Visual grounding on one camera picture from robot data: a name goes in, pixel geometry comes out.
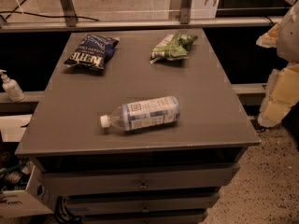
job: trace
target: cardboard box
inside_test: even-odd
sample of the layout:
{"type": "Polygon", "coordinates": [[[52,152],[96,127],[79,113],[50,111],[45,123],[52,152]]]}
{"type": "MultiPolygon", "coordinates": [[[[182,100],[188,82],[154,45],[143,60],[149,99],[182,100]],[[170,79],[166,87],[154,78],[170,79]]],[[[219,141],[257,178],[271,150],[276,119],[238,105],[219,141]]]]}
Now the cardboard box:
{"type": "Polygon", "coordinates": [[[27,217],[53,214],[57,197],[38,181],[41,175],[34,167],[25,190],[4,191],[0,194],[0,217],[27,217]]]}

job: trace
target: white bottle cap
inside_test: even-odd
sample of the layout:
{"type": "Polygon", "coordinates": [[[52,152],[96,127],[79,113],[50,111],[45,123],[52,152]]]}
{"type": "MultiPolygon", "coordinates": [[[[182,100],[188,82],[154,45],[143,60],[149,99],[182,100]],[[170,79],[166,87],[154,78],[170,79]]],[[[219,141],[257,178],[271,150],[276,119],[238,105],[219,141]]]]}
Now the white bottle cap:
{"type": "Polygon", "coordinates": [[[110,127],[109,122],[108,122],[108,116],[101,116],[101,125],[103,128],[110,127]]]}

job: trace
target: pump dispenser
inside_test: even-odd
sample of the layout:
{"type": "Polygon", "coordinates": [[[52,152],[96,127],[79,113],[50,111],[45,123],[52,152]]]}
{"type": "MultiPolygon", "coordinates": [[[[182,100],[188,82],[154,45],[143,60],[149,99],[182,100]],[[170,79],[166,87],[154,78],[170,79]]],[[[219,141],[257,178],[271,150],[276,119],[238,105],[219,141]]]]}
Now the pump dispenser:
{"type": "Polygon", "coordinates": [[[0,70],[1,78],[3,81],[2,87],[12,101],[21,101],[25,94],[22,92],[21,87],[16,80],[9,78],[4,74],[6,70],[0,70]]]}

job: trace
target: bottle label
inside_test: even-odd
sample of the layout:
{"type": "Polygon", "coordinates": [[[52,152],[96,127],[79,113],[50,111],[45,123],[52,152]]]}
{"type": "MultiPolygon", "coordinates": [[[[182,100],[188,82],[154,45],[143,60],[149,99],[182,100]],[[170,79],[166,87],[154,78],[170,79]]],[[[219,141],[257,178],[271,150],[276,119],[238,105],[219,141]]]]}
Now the bottle label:
{"type": "Polygon", "coordinates": [[[135,130],[178,120],[179,106],[175,97],[168,96],[122,105],[125,130],[135,130]]]}

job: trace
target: bottle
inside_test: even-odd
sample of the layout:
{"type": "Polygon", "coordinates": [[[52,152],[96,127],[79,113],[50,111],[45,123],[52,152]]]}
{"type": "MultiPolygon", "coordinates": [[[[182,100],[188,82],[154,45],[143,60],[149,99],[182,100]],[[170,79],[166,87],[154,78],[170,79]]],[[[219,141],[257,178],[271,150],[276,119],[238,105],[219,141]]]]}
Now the bottle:
{"type": "Polygon", "coordinates": [[[25,94],[22,92],[21,87],[16,80],[9,78],[4,74],[5,70],[0,70],[1,78],[3,80],[2,87],[12,101],[21,101],[25,94]]]}
{"type": "Polygon", "coordinates": [[[103,128],[115,127],[131,131],[149,126],[175,122],[179,119],[180,108],[174,96],[124,104],[110,115],[100,117],[103,128]]]}

